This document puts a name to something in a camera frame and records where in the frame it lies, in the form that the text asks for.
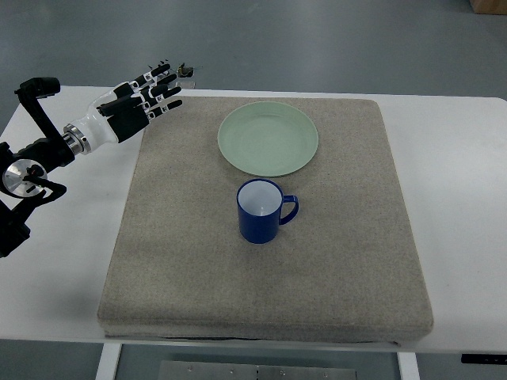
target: mug handle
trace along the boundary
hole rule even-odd
[[[291,212],[288,213],[288,215],[284,216],[282,219],[280,219],[280,225],[283,225],[285,223],[289,223],[291,220],[294,219],[295,215],[298,213],[299,210],[299,201],[297,196],[284,196],[284,203],[294,203],[294,208]]]

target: felt mat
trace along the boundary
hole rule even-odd
[[[362,342],[430,332],[374,101],[276,99],[313,120],[319,146],[275,179],[299,197],[299,213],[254,245],[239,233],[235,202],[252,176],[226,161],[217,133],[236,108],[269,99],[183,100],[144,132],[98,311],[106,335]]]

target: white table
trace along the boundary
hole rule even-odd
[[[106,90],[64,86],[41,104],[61,129],[82,117],[88,104]],[[214,90],[184,90],[182,95],[376,101],[386,124],[435,326],[427,337],[401,347],[342,348],[507,352],[507,102]],[[0,140],[18,151],[39,137],[39,129],[20,106]],[[50,173],[51,181],[67,186],[67,194],[37,209],[27,222],[30,239],[0,260],[0,338],[112,341],[104,338],[96,312],[140,141],[138,134],[120,145],[102,146]],[[16,203],[0,196],[11,207]]]

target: mug rim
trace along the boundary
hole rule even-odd
[[[281,195],[281,201],[280,201],[280,205],[276,208],[275,211],[273,211],[272,213],[270,214],[266,214],[266,215],[254,215],[254,214],[250,214],[247,210],[245,210],[241,204],[239,204],[239,193],[240,191],[245,187],[247,186],[248,184],[250,184],[251,182],[257,182],[257,181],[264,181],[264,182],[268,182],[270,184],[272,184],[273,186],[275,186],[278,191],[280,192],[280,195]],[[247,213],[249,216],[251,217],[254,217],[254,218],[265,218],[266,216],[270,216],[270,215],[273,215],[274,213],[278,212],[278,210],[280,209],[280,207],[284,204],[284,192],[282,191],[281,187],[273,182],[272,180],[268,179],[268,178],[252,178],[251,180],[248,180],[247,182],[243,183],[238,191],[236,192],[236,204],[238,205],[238,207],[240,207],[245,213]]]

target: metal plate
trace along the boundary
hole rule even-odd
[[[44,172],[40,178],[47,179],[48,175],[46,174],[46,170],[44,167],[37,161],[28,160],[27,158],[22,158],[20,160],[15,161],[11,166],[7,168],[7,170],[3,173],[2,180],[4,186],[14,194],[15,196],[20,196],[22,198],[27,198],[30,196],[36,196],[40,192],[44,190],[29,180],[23,180],[28,175],[27,169],[33,165],[39,166]]]
[[[351,369],[163,360],[158,380],[356,380]]]

